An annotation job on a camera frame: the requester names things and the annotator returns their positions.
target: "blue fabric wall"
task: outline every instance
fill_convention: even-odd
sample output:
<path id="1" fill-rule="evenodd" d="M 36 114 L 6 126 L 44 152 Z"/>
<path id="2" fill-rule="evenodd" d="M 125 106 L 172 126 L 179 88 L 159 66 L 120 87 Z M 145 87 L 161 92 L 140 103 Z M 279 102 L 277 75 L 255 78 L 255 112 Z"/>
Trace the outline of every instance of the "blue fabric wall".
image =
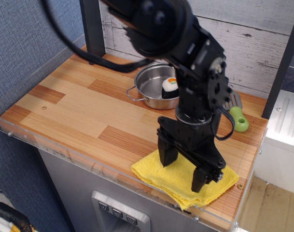
<path id="1" fill-rule="evenodd" d="M 67 36 L 82 46 L 78 0 L 49 0 Z M 38 0 L 0 0 L 0 115 L 71 55 Z M 41 232 L 70 231 L 33 147 L 0 132 L 0 189 Z"/>

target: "rice ball toy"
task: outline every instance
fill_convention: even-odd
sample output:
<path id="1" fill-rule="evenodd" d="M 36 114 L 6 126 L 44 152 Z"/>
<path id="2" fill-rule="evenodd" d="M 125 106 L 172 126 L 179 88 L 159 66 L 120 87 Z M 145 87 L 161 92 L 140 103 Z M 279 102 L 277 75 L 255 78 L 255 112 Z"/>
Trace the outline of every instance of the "rice ball toy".
<path id="1" fill-rule="evenodd" d="M 176 78 L 168 78 L 162 84 L 162 98 L 171 99 L 179 96 L 179 89 Z"/>

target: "button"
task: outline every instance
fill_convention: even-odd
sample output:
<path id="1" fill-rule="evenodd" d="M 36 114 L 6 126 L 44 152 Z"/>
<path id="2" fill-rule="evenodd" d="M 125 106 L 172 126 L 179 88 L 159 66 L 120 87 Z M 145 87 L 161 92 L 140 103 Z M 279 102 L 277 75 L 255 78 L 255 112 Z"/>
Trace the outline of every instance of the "button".
<path id="1" fill-rule="evenodd" d="M 113 215 L 117 216 L 118 218 L 123 218 L 123 214 L 121 211 L 112 208 Z"/>
<path id="2" fill-rule="evenodd" d="M 102 210 L 105 210 L 105 211 L 109 211 L 109 207 L 108 205 L 102 203 L 102 202 L 98 202 L 99 204 L 99 207 L 102 209 Z"/>
<path id="3" fill-rule="evenodd" d="M 129 215 L 126 216 L 126 220 L 133 225 L 137 225 L 137 220 Z"/>

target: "pot rim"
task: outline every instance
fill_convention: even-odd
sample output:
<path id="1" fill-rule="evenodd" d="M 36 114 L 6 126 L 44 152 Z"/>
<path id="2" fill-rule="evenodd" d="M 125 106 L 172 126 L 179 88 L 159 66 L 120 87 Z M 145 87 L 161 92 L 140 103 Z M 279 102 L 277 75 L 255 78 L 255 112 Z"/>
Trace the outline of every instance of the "pot rim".
<path id="1" fill-rule="evenodd" d="M 167 98 L 167 99 L 158 99 L 158 98 L 153 98 L 153 97 L 149 97 L 147 96 L 146 94 L 142 93 L 141 90 L 137 87 L 137 80 L 138 78 L 143 75 L 146 71 L 149 71 L 151 68 L 153 67 L 156 67 L 156 66 L 164 66 L 164 67 L 170 67 L 173 69 L 172 66 L 170 66 L 168 63 L 156 63 L 156 64 L 151 64 L 147 67 L 144 67 L 142 70 L 140 70 L 136 76 L 135 76 L 135 79 L 134 79 L 134 84 L 135 84 L 135 88 L 137 89 L 137 91 L 145 98 L 148 98 L 148 99 L 152 99 L 152 100 L 156 100 L 156 101 L 171 101 L 171 100 L 175 100 L 175 99 L 178 99 L 179 96 L 175 97 L 175 98 Z"/>

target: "pot handle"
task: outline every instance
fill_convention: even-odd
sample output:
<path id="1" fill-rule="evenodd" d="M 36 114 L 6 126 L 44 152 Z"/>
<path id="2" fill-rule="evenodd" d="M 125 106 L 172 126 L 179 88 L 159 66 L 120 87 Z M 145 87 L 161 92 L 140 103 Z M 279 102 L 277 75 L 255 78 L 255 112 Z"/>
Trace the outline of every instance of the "pot handle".
<path id="1" fill-rule="evenodd" d="M 135 86 L 133 86 L 132 88 L 129 88 L 128 90 L 126 90 L 126 94 L 127 94 L 127 96 L 131 99 L 131 100 L 133 100 L 133 101 L 142 101 L 142 100 L 147 100 L 147 101 L 149 101 L 149 98 L 140 98 L 140 99 L 134 99 L 134 98 L 132 98 L 130 95 L 129 95 L 129 91 L 131 90 L 131 89 L 133 89 L 133 88 L 135 88 Z"/>

